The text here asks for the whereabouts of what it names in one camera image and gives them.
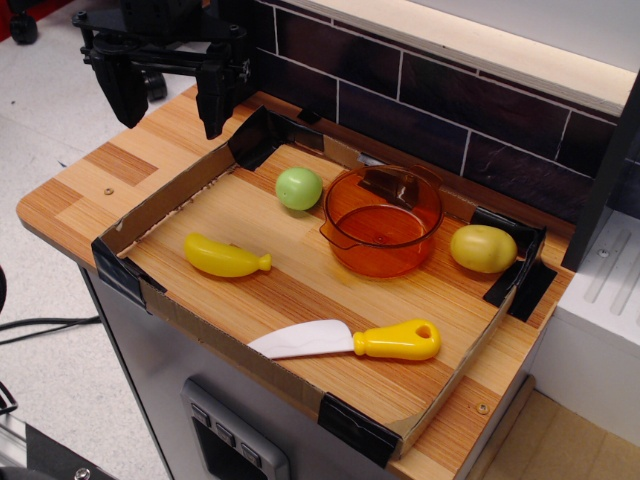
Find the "toy knife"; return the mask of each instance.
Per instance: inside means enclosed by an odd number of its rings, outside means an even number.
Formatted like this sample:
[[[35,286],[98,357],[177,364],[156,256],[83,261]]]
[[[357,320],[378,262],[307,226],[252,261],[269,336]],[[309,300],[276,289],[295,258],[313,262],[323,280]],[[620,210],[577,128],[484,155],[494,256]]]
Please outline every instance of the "toy knife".
[[[249,343],[271,359],[355,352],[370,357],[426,360],[438,353],[440,345],[438,329],[422,319],[353,335],[340,320],[315,320],[276,330]]]

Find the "green ball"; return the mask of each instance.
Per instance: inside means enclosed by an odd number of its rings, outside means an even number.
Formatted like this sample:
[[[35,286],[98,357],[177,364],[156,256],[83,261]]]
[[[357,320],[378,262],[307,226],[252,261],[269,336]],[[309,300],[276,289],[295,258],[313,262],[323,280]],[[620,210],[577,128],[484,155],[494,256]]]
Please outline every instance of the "green ball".
[[[308,168],[289,168],[276,180],[276,195],[287,208],[307,210],[322,195],[322,179]]]

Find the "control panel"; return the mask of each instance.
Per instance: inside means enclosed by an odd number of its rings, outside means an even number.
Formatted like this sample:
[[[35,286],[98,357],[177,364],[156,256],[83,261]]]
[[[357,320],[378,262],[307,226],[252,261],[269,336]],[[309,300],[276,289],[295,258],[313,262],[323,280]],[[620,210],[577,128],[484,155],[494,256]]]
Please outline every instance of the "control panel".
[[[203,465],[218,480],[289,480],[287,456],[193,380],[181,392]]]

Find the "black cable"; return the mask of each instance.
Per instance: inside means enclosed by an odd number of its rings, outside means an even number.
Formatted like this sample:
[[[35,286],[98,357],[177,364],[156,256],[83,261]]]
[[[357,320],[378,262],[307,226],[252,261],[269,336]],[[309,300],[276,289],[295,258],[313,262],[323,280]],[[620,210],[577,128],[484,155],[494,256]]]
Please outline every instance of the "black cable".
[[[7,298],[7,278],[4,275],[4,271],[0,266],[0,312],[4,307],[4,302]],[[37,337],[47,333],[57,332],[65,328],[75,327],[79,325],[89,325],[93,323],[100,323],[100,317],[91,318],[29,318],[26,320],[17,320],[15,322],[0,324],[0,332],[10,330],[12,328],[28,327],[31,325],[61,325],[56,328],[50,328],[48,330],[41,330],[39,332],[29,333],[20,337],[9,338],[7,340],[0,340],[1,345],[7,345],[9,343],[18,342],[20,340],[26,340],[27,338]]]
[[[16,322],[10,322],[5,325],[0,325],[0,332],[3,330],[9,330],[11,328],[24,327],[29,325],[61,325],[56,328],[50,328],[48,330],[41,330],[39,332],[29,333],[27,335],[22,335],[20,337],[9,338],[7,340],[0,340],[0,346],[8,345],[10,343],[18,342],[21,340],[26,340],[28,338],[37,337],[40,335],[45,335],[47,333],[53,333],[60,330],[64,330],[65,328],[76,327],[80,325],[90,325],[94,323],[100,323],[100,317],[90,317],[90,318],[78,318],[78,319],[64,319],[64,318],[32,318],[28,320],[18,320]]]
[[[18,402],[4,383],[0,382],[0,416],[13,412],[18,408]]]

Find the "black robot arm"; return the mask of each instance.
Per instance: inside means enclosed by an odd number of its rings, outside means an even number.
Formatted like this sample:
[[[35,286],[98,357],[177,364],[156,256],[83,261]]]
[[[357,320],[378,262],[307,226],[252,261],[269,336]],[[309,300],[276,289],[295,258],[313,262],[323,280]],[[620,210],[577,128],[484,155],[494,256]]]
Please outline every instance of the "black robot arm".
[[[92,66],[116,117],[129,128],[148,108],[143,72],[195,77],[198,113],[207,138],[215,138],[233,114],[237,89],[250,75],[247,32],[218,18],[212,6],[197,3],[185,13],[169,8],[173,1],[159,2],[167,8],[158,9],[165,13],[156,23],[142,22],[135,10],[78,12],[73,25],[82,30],[84,63]],[[124,3],[131,7],[131,2]],[[142,0],[145,7],[148,3]],[[205,53],[171,48],[188,42],[207,42],[209,47]]]

